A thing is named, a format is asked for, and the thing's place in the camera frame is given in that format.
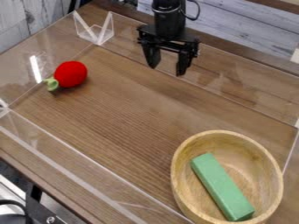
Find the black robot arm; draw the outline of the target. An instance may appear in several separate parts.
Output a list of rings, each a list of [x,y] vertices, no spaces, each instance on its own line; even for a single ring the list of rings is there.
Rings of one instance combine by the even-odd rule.
[[[194,21],[200,16],[198,2],[153,0],[152,12],[153,23],[136,28],[146,65],[156,68],[161,61],[161,50],[176,53],[176,76],[182,76],[192,59],[198,55],[200,40],[185,30],[185,20]]]

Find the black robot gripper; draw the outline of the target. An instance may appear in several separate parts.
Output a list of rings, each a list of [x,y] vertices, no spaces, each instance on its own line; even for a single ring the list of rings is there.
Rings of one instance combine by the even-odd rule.
[[[161,60],[160,49],[164,49],[165,51],[178,53],[176,75],[184,75],[186,68],[190,66],[192,58],[196,58],[198,55],[198,38],[186,29],[182,29],[176,36],[161,36],[156,33],[152,24],[141,24],[136,30],[138,32],[137,43],[142,47],[146,65],[150,68],[156,68]]]

